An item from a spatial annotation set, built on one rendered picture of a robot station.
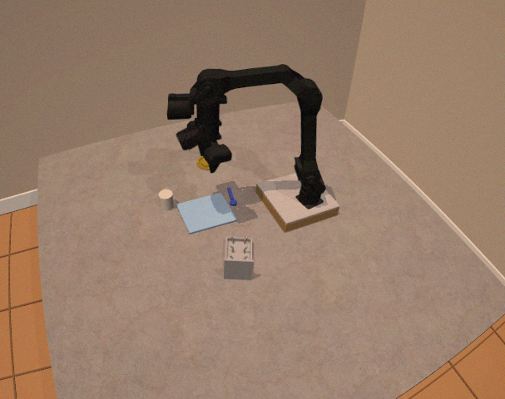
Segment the white dish rack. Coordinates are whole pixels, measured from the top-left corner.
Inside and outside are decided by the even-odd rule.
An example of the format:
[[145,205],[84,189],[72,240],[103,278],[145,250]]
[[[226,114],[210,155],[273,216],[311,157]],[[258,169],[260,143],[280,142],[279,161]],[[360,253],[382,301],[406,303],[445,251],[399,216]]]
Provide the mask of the white dish rack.
[[224,279],[252,279],[252,239],[225,238]]

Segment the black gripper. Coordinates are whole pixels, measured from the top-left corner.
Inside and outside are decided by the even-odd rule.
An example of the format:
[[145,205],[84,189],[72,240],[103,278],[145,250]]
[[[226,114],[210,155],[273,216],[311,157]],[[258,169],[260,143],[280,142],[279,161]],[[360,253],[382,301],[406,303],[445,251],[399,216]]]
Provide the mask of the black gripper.
[[193,126],[195,123],[204,130],[205,134],[205,144],[200,145],[201,142],[198,144],[199,152],[210,166],[210,172],[214,173],[218,165],[221,162],[231,160],[232,155],[225,144],[219,145],[217,142],[217,140],[221,139],[219,126],[222,126],[222,123],[219,118],[212,122],[198,121],[198,119],[195,118],[194,121],[190,121],[187,124],[187,127]]

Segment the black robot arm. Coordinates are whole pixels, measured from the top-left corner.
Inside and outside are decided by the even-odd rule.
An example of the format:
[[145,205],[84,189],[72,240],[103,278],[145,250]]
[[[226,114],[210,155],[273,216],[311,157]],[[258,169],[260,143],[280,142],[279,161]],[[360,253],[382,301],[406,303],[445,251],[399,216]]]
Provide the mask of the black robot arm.
[[[226,104],[225,93],[236,88],[283,83],[296,96],[301,110],[301,154],[295,157],[295,173],[301,187],[296,199],[312,209],[324,201],[320,198],[326,187],[316,162],[317,114],[323,96],[313,80],[306,79],[289,66],[255,67],[237,71],[205,69],[197,77],[190,93],[168,94],[168,120],[190,119],[196,105],[198,121],[212,122],[219,118],[220,104]],[[204,130],[188,126],[176,133],[183,150],[205,144]]]

